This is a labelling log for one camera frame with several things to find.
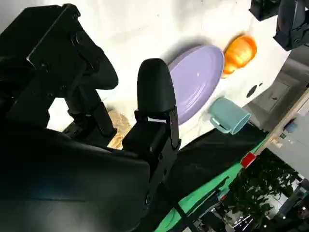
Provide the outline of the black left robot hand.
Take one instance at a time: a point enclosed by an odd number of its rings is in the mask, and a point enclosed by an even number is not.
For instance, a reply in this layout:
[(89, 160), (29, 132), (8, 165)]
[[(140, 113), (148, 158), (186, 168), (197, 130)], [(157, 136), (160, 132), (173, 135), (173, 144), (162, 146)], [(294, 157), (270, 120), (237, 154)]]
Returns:
[(249, 11), (258, 21), (277, 16), (275, 41), (286, 51), (309, 45), (307, 0), (251, 0)]

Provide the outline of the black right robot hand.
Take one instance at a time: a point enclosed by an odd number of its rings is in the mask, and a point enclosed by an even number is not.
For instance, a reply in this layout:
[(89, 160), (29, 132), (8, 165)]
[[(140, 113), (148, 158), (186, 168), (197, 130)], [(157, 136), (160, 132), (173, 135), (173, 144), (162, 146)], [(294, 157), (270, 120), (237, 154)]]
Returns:
[(123, 149), (98, 90), (116, 71), (73, 4), (28, 7), (0, 35), (0, 229), (131, 232), (163, 188), (181, 140), (166, 63), (140, 65)]

